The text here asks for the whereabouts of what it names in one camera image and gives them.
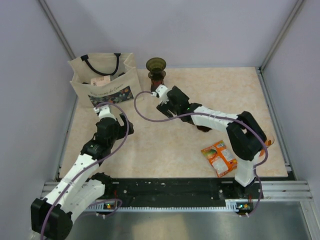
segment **wooden table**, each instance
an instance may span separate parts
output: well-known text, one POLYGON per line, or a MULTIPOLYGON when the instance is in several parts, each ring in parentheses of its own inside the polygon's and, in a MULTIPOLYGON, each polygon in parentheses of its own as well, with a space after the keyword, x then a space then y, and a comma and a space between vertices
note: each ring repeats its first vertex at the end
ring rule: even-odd
MULTIPOLYGON (((231 114, 252 113, 268 136, 275 138, 269 147, 269 158, 257 168, 262 177, 286 177, 283 155, 277 141, 269 110, 254 67, 226 68, 168 68, 164 83, 176 85, 189 98, 190 103, 231 114)), ((150 90, 150 79, 145 69, 138 70, 141 87, 150 90)), ((137 101, 138 109, 151 119, 166 118, 156 106, 159 100, 148 94, 137 101)), ((179 119, 153 123, 135 112, 133 101, 120 105, 134 125, 124 146, 105 160, 98 169, 114 178, 177 178, 217 177, 213 167, 202 155, 201 149, 224 140, 231 150, 227 134, 216 130, 207 133, 179 119)), ((92 108, 77 105, 69 132, 68 143, 61 166, 64 177, 76 161, 83 145, 92 138, 99 121, 92 108)), ((232 177, 235 170, 226 175, 232 177)))

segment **black bag handle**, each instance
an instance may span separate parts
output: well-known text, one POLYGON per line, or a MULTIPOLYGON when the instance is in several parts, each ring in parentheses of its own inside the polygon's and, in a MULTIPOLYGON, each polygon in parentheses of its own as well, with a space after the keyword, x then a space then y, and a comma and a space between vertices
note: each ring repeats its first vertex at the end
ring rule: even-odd
POLYGON ((109 75, 113 76, 113 75, 115 75, 116 72, 118 71, 118 68, 119 68, 119 57, 120 57, 121 53, 114 53, 114 55, 116 56, 116 67, 115 67, 114 72, 113 72, 113 73, 109 73, 109 74, 95 70, 94 67, 90 64, 90 62, 89 62, 89 60, 88 60, 88 59, 89 59, 89 56, 88 56, 87 54, 81 56, 81 60, 82 60, 82 61, 85 61, 85 63, 88 65, 88 67, 89 67, 92 71, 94 71, 96 74, 99 74, 99 75, 101 75, 101 76, 109 76, 109 75))

